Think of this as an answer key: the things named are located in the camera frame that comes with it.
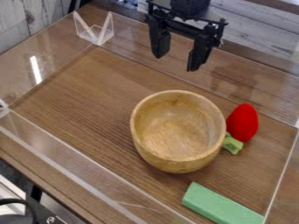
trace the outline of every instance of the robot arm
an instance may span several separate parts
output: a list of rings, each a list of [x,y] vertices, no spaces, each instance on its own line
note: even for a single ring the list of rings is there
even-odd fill
[[[196,71],[207,62],[212,47],[220,46],[224,26],[228,24],[223,17],[210,11],[210,0],[148,0],[147,23],[154,56],[159,59],[171,48],[171,32],[194,39],[190,52],[187,71]],[[174,20],[194,19],[204,21],[203,29]]]

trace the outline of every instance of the bowl rim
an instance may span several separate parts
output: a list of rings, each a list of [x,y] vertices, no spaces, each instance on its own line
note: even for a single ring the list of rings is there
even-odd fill
[[[144,105],[144,103],[150,99],[155,98],[158,95],[164,95],[164,94],[192,95],[196,98],[204,100],[211,105],[211,107],[215,109],[215,111],[219,112],[218,114],[219,114],[220,120],[222,120],[222,123],[220,123],[222,132],[220,132],[220,135],[219,135],[219,139],[218,139],[216,143],[212,145],[212,147],[207,151],[204,151],[202,154],[199,154],[198,156],[184,157],[183,159],[179,159],[179,158],[174,159],[172,157],[166,157],[166,156],[158,155],[155,153],[155,151],[152,151],[147,146],[144,146],[144,144],[142,143],[140,137],[136,134],[136,119],[135,118],[136,118],[136,113],[138,113],[139,109],[142,108],[142,106]],[[223,140],[224,140],[226,132],[227,132],[226,131],[226,129],[227,129],[226,119],[224,119],[224,115],[222,114],[222,111],[220,111],[219,107],[204,96],[202,96],[200,94],[195,94],[194,92],[186,91],[186,90],[166,90],[166,91],[162,91],[162,92],[158,92],[155,94],[148,95],[135,106],[134,112],[131,114],[131,119],[130,119],[130,127],[131,127],[131,134],[132,134],[134,140],[147,150],[147,152],[151,153],[158,158],[166,159],[168,161],[174,161],[174,162],[190,162],[190,161],[196,161],[202,158],[206,158],[208,155],[211,155],[220,148]]]

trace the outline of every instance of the green sponge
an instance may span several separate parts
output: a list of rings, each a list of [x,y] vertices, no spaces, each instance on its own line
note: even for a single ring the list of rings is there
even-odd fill
[[[218,224],[262,224],[265,221],[265,216],[194,182],[182,203]]]

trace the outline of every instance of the toy strawberry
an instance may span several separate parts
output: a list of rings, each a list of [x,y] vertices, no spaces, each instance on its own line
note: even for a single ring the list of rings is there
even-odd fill
[[[227,136],[222,147],[232,154],[238,154],[247,142],[258,132],[258,112],[247,104],[241,104],[227,118]]]

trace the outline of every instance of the green block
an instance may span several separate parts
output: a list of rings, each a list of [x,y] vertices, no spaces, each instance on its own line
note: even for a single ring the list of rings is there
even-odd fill
[[[265,221],[265,216],[194,182],[182,203],[218,224],[262,224]]]
[[[236,155],[243,149],[243,143],[235,139],[227,132],[222,147],[230,151],[231,154]]]

